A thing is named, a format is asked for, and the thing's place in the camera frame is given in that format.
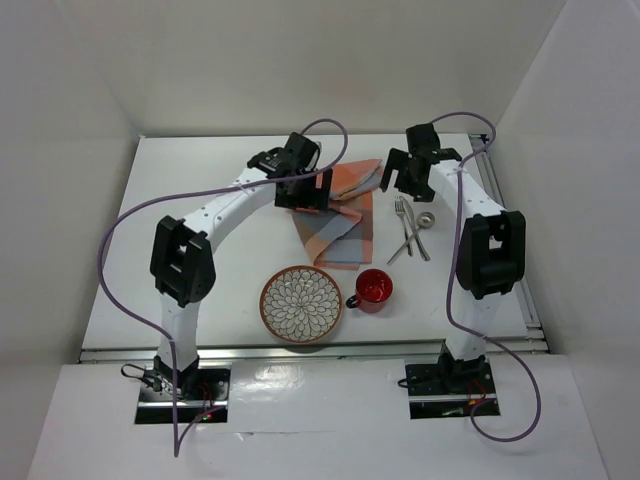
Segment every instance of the patterned plate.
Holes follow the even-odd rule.
[[[271,333],[288,342],[315,342],[333,330],[341,314],[338,285],[315,267],[300,265],[279,271],[260,295],[262,321]]]

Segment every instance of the utensil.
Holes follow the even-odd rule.
[[[411,231],[413,233],[417,233],[418,228],[416,227],[416,222],[413,220],[413,209],[411,208],[411,205],[406,198],[402,196],[399,197],[402,200],[402,204],[404,205],[404,211],[407,213],[407,218],[409,219],[409,227],[411,227]],[[422,259],[425,262],[428,262],[430,260],[429,254],[425,250],[424,245],[422,244],[422,240],[420,240],[419,236],[416,236],[416,244],[418,245],[418,251],[420,252],[420,256],[422,257]]]
[[[395,201],[393,202],[393,206],[395,208],[396,215],[398,216],[398,218],[400,218],[400,222],[402,223],[402,229],[404,230],[404,239],[407,240],[409,238],[409,234],[407,233],[407,226],[404,223],[404,217],[406,216],[406,213],[404,211],[402,200],[400,200],[399,197],[396,197]],[[411,248],[410,243],[407,244],[407,253],[410,257],[413,257],[413,249]]]
[[[398,248],[398,250],[396,250],[396,253],[394,253],[387,262],[387,265],[391,265],[391,263],[398,257],[398,255],[400,255],[402,249],[407,243],[412,242],[414,238],[418,238],[418,233],[420,232],[420,230],[428,230],[429,228],[433,227],[435,222],[436,217],[431,212],[422,212],[420,215],[418,215],[416,220],[418,229],[400,246],[400,248]],[[426,261],[431,260],[429,254],[426,251],[424,253],[427,255]]]
[[[341,314],[338,285],[315,267],[300,265],[279,271],[260,295],[262,321],[287,342],[315,342],[335,328]]]
[[[384,308],[393,292],[391,277],[375,268],[365,270],[356,280],[356,294],[349,297],[347,308],[359,308],[363,312],[375,313]]]

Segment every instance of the white wall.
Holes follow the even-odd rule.
[[[493,151],[527,217],[545,330],[569,354],[612,480],[640,472],[639,5],[569,0]]]
[[[0,65],[0,478],[17,480],[79,352],[135,139],[52,0],[0,2]]]
[[[59,0],[147,134],[497,121],[564,0]],[[448,130],[478,130],[452,121]]]

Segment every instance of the brown plate rim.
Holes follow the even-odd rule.
[[[264,308],[263,308],[263,304],[264,304],[264,297],[267,294],[267,287],[269,285],[271,285],[271,283],[280,275],[284,275],[285,273],[291,271],[291,270],[300,270],[300,269],[305,269],[305,270],[314,270],[318,273],[320,273],[321,275],[323,275],[324,277],[326,277],[334,286],[334,288],[336,289],[336,292],[338,292],[338,305],[340,306],[340,310],[338,310],[338,318],[336,318],[336,321],[333,322],[333,325],[331,326],[331,328],[329,330],[327,330],[326,332],[324,332],[322,335],[320,335],[319,337],[314,338],[313,340],[291,340],[289,338],[284,338],[283,336],[279,335],[278,333],[276,333],[276,331],[271,328],[271,325],[269,324],[269,322],[267,322],[267,320],[265,319],[265,313],[264,313]],[[305,343],[315,343],[318,340],[320,340],[323,337],[326,337],[327,335],[329,335],[334,328],[336,328],[336,325],[338,325],[338,323],[340,322],[341,318],[342,318],[342,293],[340,292],[340,288],[338,287],[338,284],[336,283],[336,281],[333,279],[333,277],[331,275],[329,275],[327,272],[325,272],[324,270],[317,268],[317,267],[312,267],[310,265],[294,265],[292,267],[287,267],[287,268],[283,268],[282,270],[274,273],[271,278],[269,280],[267,280],[267,282],[264,284],[264,287],[262,287],[262,293],[260,294],[260,317],[262,318],[262,323],[264,323],[264,326],[267,327],[267,329],[273,334],[275,335],[277,338],[279,338],[280,340],[284,340],[285,342],[289,342],[289,343],[298,343],[298,344],[305,344]]]

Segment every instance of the plaid cloth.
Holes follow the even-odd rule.
[[[293,223],[316,267],[357,270],[373,256],[373,194],[382,178],[382,160],[333,168],[326,212],[293,212]]]

